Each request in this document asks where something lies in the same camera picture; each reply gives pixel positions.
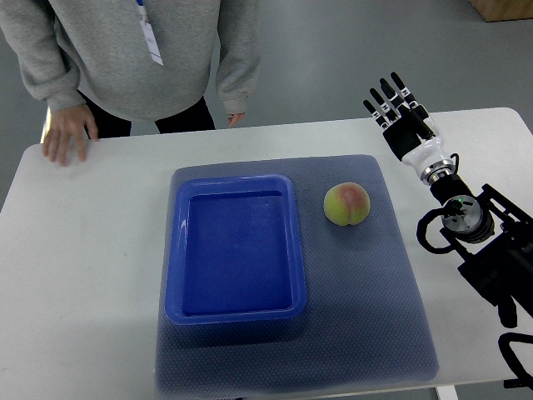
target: gray sweatshirt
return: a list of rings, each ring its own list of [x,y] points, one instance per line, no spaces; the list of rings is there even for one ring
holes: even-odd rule
[[[221,42],[217,95],[244,113],[259,69],[256,0],[144,0],[164,65],[152,60],[136,0],[0,0],[22,80],[52,112],[85,103],[131,121],[179,113],[204,94]]]

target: hand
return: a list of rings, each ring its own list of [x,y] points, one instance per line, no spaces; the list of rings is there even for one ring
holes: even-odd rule
[[[87,104],[69,107],[52,113],[50,128],[42,143],[42,154],[54,163],[59,156],[59,163],[67,165],[67,153],[70,138],[76,142],[77,157],[85,161],[87,149],[84,139],[85,129],[89,137],[98,140],[98,128]]]
[[[245,113],[241,112],[239,114],[230,114],[227,122],[229,123],[229,127],[233,128],[235,124],[237,124],[239,121],[242,121],[245,117]]]

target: person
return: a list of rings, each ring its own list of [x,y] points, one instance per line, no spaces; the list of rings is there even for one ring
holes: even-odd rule
[[[234,126],[257,85],[257,9],[257,0],[0,0],[22,80],[49,107],[44,156],[65,165],[73,140],[83,161],[86,133],[129,136],[131,121],[161,133],[214,129],[203,95],[217,35],[217,95]]]

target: black pants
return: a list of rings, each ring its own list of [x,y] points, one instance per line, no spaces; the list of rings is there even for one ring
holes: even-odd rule
[[[98,127],[99,138],[122,138],[130,136],[130,132],[132,131],[131,121],[111,115],[89,100],[83,93],[80,94],[87,102],[94,116]],[[168,118],[159,119],[155,121],[155,124],[160,133],[209,131],[215,129],[215,123],[207,108],[206,100],[203,97],[187,110]]]

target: wooden box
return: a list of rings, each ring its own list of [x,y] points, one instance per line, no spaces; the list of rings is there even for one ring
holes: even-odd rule
[[[533,18],[533,0],[470,0],[488,23]]]

